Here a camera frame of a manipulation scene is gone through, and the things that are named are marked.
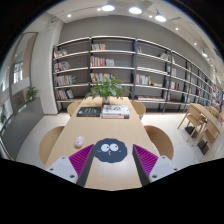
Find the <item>wooden chair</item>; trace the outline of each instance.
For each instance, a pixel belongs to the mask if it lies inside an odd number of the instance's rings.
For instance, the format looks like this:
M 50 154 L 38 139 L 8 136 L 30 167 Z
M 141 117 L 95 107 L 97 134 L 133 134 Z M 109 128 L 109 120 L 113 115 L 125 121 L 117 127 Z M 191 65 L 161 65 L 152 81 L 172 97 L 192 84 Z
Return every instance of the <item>wooden chair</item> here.
M 169 138 L 169 136 L 162 131 L 161 129 L 146 125 L 144 126 L 150 140 L 153 142 L 153 144 L 156 146 L 156 148 L 159 151 L 160 156 L 167 156 L 170 160 L 173 159 L 173 144 Z
M 213 107 L 213 106 L 210 106 L 209 107 L 209 112 L 216 118 L 219 117 L 219 112 Z
M 184 116 L 183 120 L 181 121 L 180 125 L 178 126 L 177 129 L 179 129 L 179 127 L 181 126 L 181 124 L 184 122 L 184 119 L 187 118 L 189 120 L 187 127 L 189 126 L 190 123 L 192 123 L 194 125 L 194 130 L 192 131 L 191 135 L 189 136 L 189 138 L 187 139 L 187 142 L 190 140 L 191 136 L 194 134 L 194 132 L 196 131 L 197 127 L 200 127 L 200 130 L 195 138 L 194 143 L 196 142 L 196 140 L 198 139 L 201 130 L 204 126 L 204 121 L 205 121 L 205 117 L 203 115 L 200 114 L 200 112 L 198 112 L 196 109 L 194 109 L 191 105 L 188 109 L 188 111 L 186 112 L 186 115 Z
M 81 102 L 73 102 L 71 104 L 68 105 L 67 108 L 67 112 L 70 115 L 70 117 L 72 116 L 72 114 L 75 112 L 75 110 L 77 109 L 77 107 L 80 105 Z
M 219 114 L 218 121 L 221 123 L 221 125 L 223 125 L 224 117 L 222 116 L 221 113 Z
M 63 129 L 64 126 L 53 128 L 42 138 L 39 146 L 39 156 L 43 164 L 46 164 L 51 150 Z
M 212 124 L 212 122 L 208 120 L 207 124 L 206 124 L 206 127 L 205 127 L 204 131 L 201 133 L 201 136 L 199 138 L 199 141 L 201 141 L 202 138 L 205 138 L 206 141 L 208 142 L 207 144 L 209 146 L 209 150 L 205 153 L 204 156 L 206 156 L 208 154 L 208 152 L 212 149 L 212 147 L 215 144 L 215 141 L 218 138 L 218 136 L 219 136 L 219 132 L 217 131 L 215 126 Z
M 143 115 L 146 112 L 146 107 L 143 103 L 131 101 L 132 106 L 134 107 L 136 113 L 139 115 L 139 119 L 143 118 Z

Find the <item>ceiling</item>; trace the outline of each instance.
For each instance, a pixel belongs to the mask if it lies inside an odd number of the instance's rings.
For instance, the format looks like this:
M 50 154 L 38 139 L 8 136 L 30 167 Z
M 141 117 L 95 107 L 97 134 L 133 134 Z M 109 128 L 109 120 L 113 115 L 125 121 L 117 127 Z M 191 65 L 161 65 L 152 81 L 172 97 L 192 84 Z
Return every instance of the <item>ceiling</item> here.
M 115 10 L 112 12 L 104 12 L 102 10 L 97 11 L 98 7 L 102 7 L 108 3 L 107 0 L 67 0 L 57 4 L 47 12 L 52 15 L 52 20 L 60 18 L 64 23 L 89 17 L 107 15 L 131 16 L 154 22 L 181 36 L 189 44 L 194 46 L 198 52 L 201 53 L 203 47 L 209 58 L 209 61 L 206 60 L 206 58 L 205 60 L 211 68 L 211 79 L 215 82 L 215 77 L 219 77 L 221 85 L 224 86 L 224 64 L 223 60 L 214 50 L 214 48 L 216 48 L 214 43 L 200 28 L 200 26 L 183 11 L 162 0 L 113 0 L 109 2 L 115 5 Z M 140 15 L 129 13 L 128 9 L 133 4 L 142 9 L 142 13 Z M 155 15 L 156 9 L 166 17 L 167 21 L 165 23 L 156 21 L 154 16 L 149 18 L 149 15 Z

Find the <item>desk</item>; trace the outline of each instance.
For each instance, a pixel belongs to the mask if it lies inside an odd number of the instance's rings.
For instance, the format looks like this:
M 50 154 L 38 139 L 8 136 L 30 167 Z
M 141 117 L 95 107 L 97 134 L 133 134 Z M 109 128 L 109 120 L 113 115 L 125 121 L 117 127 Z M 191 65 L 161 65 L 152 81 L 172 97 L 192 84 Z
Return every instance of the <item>desk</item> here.
M 216 127 L 219 134 L 221 133 L 222 127 L 217 126 L 218 119 L 214 117 L 205 107 L 197 103 L 191 103 L 190 106 L 194 107 L 197 111 L 203 114 Z
M 75 139 L 79 135 L 85 138 L 81 149 L 91 144 L 96 144 L 104 138 L 116 138 L 124 142 L 128 155 L 123 161 L 118 163 L 101 162 L 98 158 L 94 157 L 85 188 L 101 190 L 140 188 L 142 185 L 132 156 L 133 144 L 139 145 L 155 155 L 156 151 L 129 99 L 123 97 L 123 100 L 121 100 L 111 97 L 110 104 L 127 105 L 130 111 L 130 118 L 103 119 L 101 117 L 77 117 L 76 114 L 80 107 L 102 107 L 102 98 L 97 97 L 92 100 L 89 97 L 86 100 L 84 99 L 56 141 L 45 169 L 60 156 L 69 157 L 79 151 L 80 149 L 74 147 Z

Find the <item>wall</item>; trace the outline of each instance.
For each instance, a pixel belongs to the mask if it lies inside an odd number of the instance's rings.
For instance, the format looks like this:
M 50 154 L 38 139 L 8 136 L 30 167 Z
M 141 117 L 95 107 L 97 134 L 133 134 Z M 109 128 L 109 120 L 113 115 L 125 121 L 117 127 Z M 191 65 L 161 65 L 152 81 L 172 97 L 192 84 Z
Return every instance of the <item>wall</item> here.
M 208 63 L 188 42 L 162 26 L 138 18 L 111 15 L 66 23 L 63 25 L 59 43 L 100 35 L 128 36 L 155 42 L 177 51 L 207 75 L 210 74 Z
M 36 98 L 33 102 L 28 103 L 19 114 L 14 116 L 7 126 L 2 136 L 2 142 L 14 160 L 24 140 L 43 116 L 40 98 Z
M 48 23 L 36 38 L 31 62 L 31 83 L 39 89 L 44 114 L 57 114 L 52 84 L 52 50 L 58 44 L 63 22 Z

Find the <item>green plant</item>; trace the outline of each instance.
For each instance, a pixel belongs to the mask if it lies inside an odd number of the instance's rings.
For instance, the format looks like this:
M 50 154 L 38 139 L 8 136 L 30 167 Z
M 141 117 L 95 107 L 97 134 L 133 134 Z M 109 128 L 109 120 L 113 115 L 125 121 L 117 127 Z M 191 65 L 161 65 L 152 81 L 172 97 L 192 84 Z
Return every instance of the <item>green plant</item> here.
M 26 91 L 26 100 L 27 101 L 32 100 L 39 92 L 39 90 L 35 90 L 34 88 L 35 87 L 29 87 L 29 89 Z
M 85 95 L 85 99 L 88 98 L 89 96 L 93 96 L 93 99 L 96 98 L 97 96 L 100 97 L 105 97 L 107 99 L 107 97 L 109 96 L 114 96 L 117 99 L 119 97 L 124 96 L 125 91 L 129 92 L 131 94 L 130 91 L 126 90 L 121 83 L 124 83 L 121 80 L 116 80 L 114 77 L 112 77 L 111 79 L 108 79 L 107 77 L 104 77 L 104 81 L 96 81 L 93 84 L 93 93 L 87 93 Z
M 2 124 L 4 124 L 5 119 L 6 119 L 6 116 L 5 116 L 5 110 L 2 109 L 1 116 L 0 116 L 0 122 L 1 122 Z

